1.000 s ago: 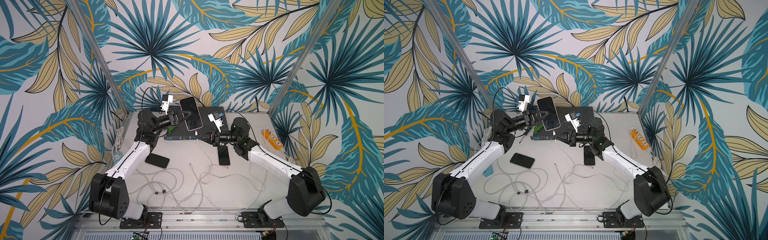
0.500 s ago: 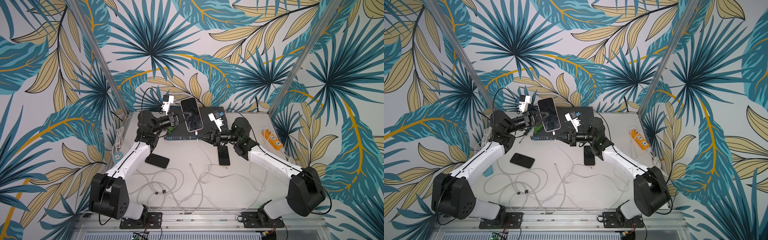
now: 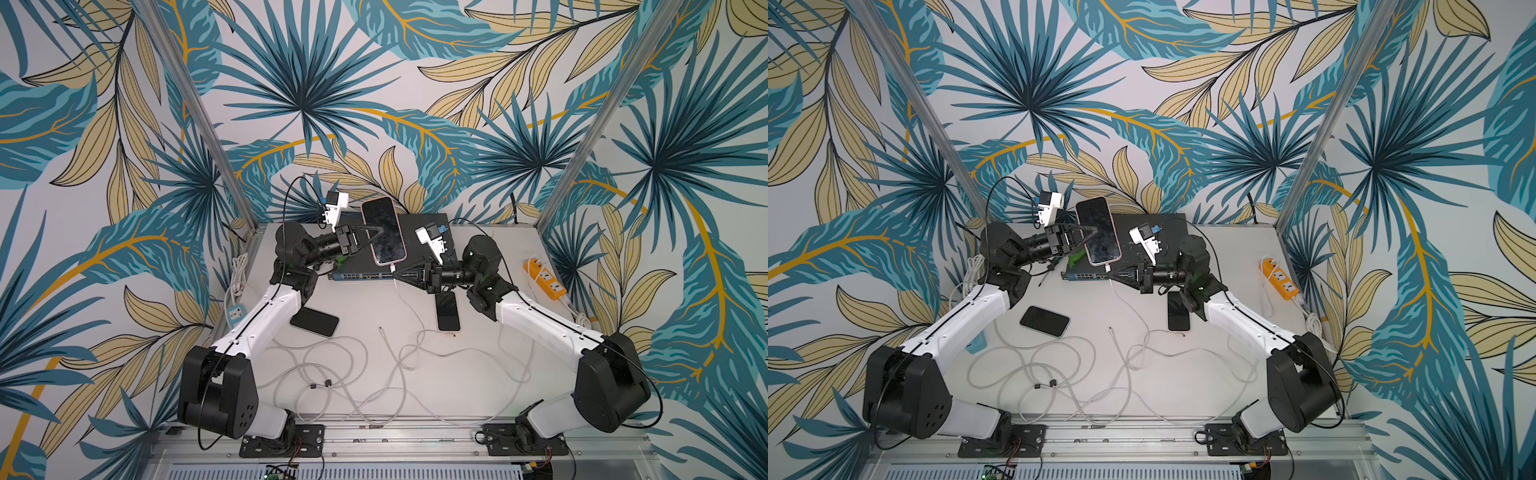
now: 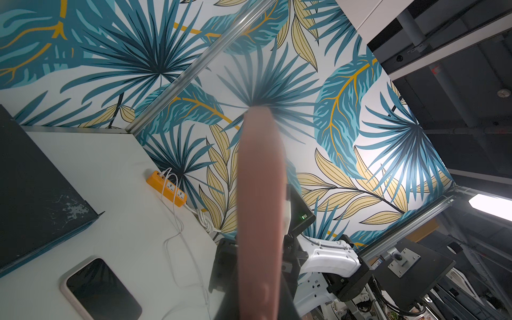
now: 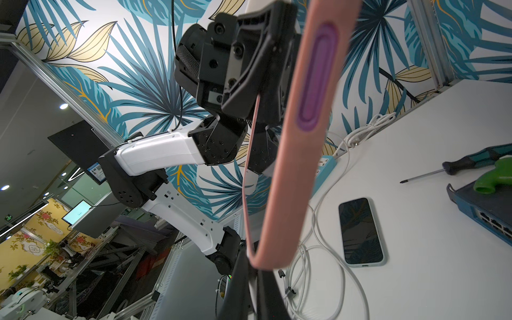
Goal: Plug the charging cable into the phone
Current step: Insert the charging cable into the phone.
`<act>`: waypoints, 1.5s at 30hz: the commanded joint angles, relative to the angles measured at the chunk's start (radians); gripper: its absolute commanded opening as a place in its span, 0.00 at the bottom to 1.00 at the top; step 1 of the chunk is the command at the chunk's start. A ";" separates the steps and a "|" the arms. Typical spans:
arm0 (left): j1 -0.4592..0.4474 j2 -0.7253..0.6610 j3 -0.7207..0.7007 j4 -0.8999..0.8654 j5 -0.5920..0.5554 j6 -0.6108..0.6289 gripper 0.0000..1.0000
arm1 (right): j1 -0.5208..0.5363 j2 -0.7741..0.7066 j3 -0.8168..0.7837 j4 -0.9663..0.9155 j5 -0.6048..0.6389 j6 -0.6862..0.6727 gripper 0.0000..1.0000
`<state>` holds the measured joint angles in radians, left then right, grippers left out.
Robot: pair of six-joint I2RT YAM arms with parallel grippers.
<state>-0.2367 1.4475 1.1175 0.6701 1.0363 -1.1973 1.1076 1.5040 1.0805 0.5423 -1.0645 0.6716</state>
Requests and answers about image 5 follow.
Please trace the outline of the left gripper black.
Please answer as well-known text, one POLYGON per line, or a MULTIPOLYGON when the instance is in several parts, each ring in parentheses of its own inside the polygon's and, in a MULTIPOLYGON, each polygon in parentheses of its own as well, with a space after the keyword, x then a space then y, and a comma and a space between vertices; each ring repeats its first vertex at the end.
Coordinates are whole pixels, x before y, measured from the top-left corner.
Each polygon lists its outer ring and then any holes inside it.
POLYGON ((296 17, 296 5, 274 1, 192 25, 177 46, 175 80, 210 113, 283 120, 301 41, 296 17))

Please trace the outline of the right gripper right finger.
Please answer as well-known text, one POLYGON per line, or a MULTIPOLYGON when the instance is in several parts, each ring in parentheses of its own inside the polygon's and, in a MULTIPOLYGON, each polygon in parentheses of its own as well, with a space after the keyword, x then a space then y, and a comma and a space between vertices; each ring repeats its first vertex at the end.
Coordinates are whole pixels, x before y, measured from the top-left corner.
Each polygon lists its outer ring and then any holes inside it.
POLYGON ((272 271, 257 271, 256 304, 257 319, 291 319, 272 271))

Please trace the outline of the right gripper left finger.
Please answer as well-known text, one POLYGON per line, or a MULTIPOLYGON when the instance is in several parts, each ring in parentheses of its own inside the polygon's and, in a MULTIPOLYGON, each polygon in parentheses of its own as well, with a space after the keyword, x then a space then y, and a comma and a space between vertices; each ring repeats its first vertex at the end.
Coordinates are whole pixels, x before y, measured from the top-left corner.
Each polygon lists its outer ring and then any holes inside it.
POLYGON ((228 288, 227 297, 216 319, 248 319, 249 307, 249 261, 247 258, 247 246, 243 243, 235 262, 232 282, 228 288))

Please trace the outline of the phone with pink case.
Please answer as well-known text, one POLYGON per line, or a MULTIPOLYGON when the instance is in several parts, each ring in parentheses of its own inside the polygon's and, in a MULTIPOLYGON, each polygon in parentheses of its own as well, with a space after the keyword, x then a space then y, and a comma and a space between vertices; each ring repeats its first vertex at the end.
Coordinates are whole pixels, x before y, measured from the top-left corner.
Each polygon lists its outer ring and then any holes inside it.
POLYGON ((313 1, 289 91, 262 226, 252 231, 242 195, 247 256, 259 270, 288 266, 295 255, 325 143, 329 115, 361 1, 313 1))

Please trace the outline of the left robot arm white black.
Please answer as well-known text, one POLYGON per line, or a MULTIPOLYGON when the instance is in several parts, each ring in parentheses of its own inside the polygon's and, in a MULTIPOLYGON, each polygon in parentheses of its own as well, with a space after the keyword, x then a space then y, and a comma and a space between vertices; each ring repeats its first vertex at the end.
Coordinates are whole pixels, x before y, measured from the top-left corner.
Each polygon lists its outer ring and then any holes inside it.
POLYGON ((208 116, 148 137, 137 133, 99 158, 116 199, 156 214, 190 238, 218 272, 233 271, 241 237, 195 208, 181 169, 225 169, 240 149, 250 173, 269 175, 301 40, 297 8, 274 1, 240 16, 219 14, 192 25, 175 48, 174 77, 208 116))

